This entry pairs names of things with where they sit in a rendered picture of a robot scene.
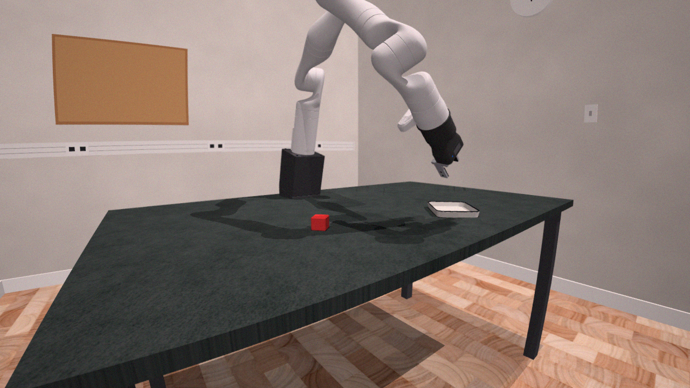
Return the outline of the red block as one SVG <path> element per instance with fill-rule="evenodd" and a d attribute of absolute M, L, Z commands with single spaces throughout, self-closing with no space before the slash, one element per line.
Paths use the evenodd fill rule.
<path fill-rule="evenodd" d="M 329 227 L 329 214 L 314 214 L 311 218 L 311 230 L 325 231 Z"/>

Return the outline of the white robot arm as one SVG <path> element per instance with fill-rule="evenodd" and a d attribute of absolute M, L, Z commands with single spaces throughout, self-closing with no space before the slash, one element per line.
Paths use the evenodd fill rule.
<path fill-rule="evenodd" d="M 438 89 L 428 73 L 402 77 L 427 54 L 425 39 L 416 29 L 389 19 L 378 7 L 365 0 L 316 2 L 327 12 L 308 30 L 296 69 L 296 88 L 313 92 L 313 95 L 296 102 L 295 132 L 292 131 L 291 143 L 293 153 L 313 155 L 315 152 L 325 72 L 314 67 L 330 57 L 344 23 L 367 47 L 374 49 L 371 54 L 373 68 L 399 91 L 411 112 L 423 112 L 438 102 Z"/>

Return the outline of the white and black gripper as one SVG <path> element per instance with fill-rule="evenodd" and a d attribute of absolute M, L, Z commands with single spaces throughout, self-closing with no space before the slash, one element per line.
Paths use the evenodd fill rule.
<path fill-rule="evenodd" d="M 434 159 L 431 163 L 441 177 L 448 178 L 444 167 L 448 167 L 453 161 L 459 161 L 458 153 L 464 144 L 456 133 L 450 110 L 440 95 L 438 102 L 423 112 L 411 112 L 409 109 L 397 126 L 400 131 L 405 132 L 415 125 L 432 148 Z"/>

